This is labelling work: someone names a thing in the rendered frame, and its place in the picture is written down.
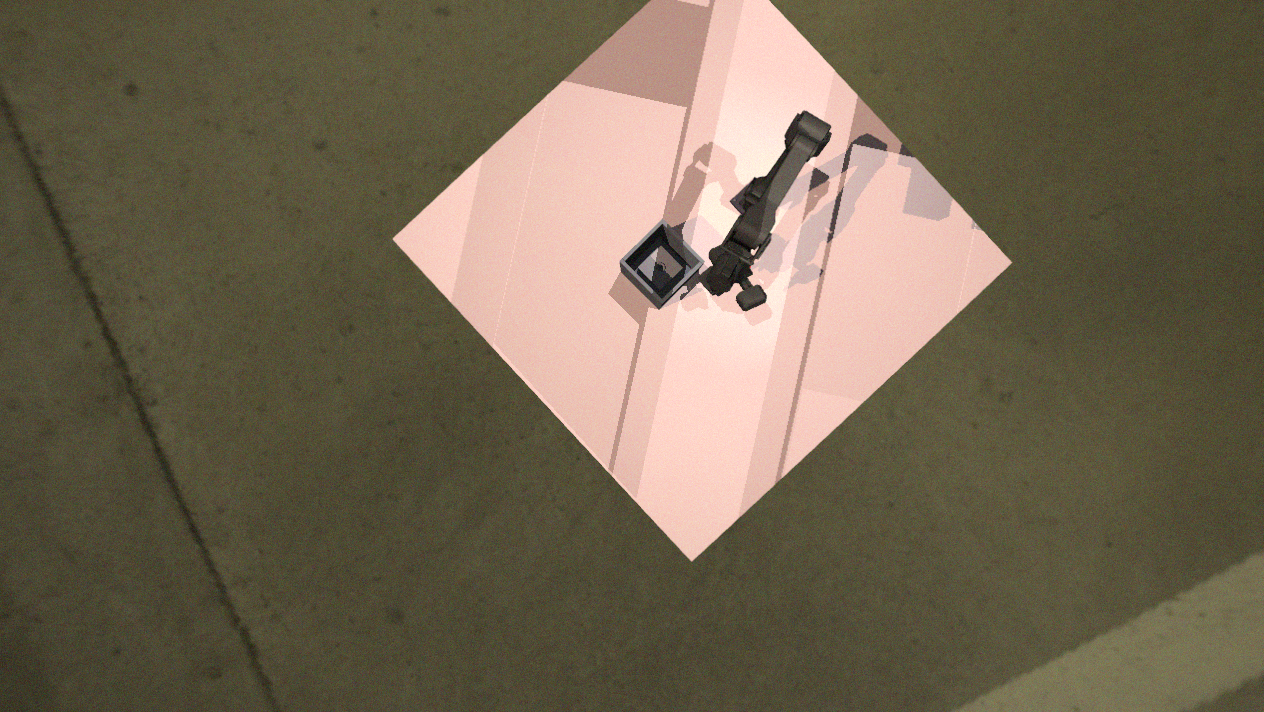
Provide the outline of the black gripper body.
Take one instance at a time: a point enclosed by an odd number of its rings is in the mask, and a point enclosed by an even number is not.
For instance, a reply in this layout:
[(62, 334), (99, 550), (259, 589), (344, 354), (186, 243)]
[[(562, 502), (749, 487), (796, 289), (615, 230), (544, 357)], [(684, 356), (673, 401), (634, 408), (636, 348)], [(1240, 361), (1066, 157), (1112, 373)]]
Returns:
[[(714, 248), (712, 248), (709, 250), (708, 257), (709, 257), (709, 259), (710, 259), (710, 262), (712, 262), (713, 266), (715, 263), (715, 258), (718, 258), (718, 255), (720, 255), (724, 252), (726, 250), (720, 249), (720, 245), (714, 247)], [(742, 311), (748, 311), (748, 310), (755, 309), (755, 307), (757, 307), (757, 306), (760, 306), (762, 304), (766, 304), (766, 301), (767, 301), (767, 296), (769, 295), (765, 293), (765, 291), (761, 287), (761, 285), (755, 285), (753, 286), (750, 282), (748, 277), (752, 276), (752, 274), (753, 274), (753, 272), (752, 272), (752, 269), (750, 269), (750, 266), (744, 264), (743, 268), (741, 269), (737, 279), (734, 281), (734, 283), (739, 283), (741, 288), (743, 290), (743, 291), (741, 291), (739, 293), (736, 295), (737, 304), (739, 304), (739, 307), (742, 309)]]

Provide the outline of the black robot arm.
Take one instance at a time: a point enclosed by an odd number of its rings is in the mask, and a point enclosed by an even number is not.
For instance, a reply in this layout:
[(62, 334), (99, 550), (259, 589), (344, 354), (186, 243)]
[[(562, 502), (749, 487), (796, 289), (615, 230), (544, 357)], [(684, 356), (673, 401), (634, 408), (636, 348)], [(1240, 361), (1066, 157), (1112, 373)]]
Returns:
[[(772, 240), (771, 230), (782, 199), (803, 166), (825, 148), (832, 135), (829, 130), (829, 123), (806, 110), (793, 118), (784, 134), (785, 149), (774, 168), (767, 176), (755, 177), (739, 200), (744, 214), (739, 214), (722, 242), (720, 249), (726, 252), (698, 277), (712, 296), (729, 292), (743, 266), (752, 266), (763, 254)], [(753, 255), (751, 250), (757, 247)]]

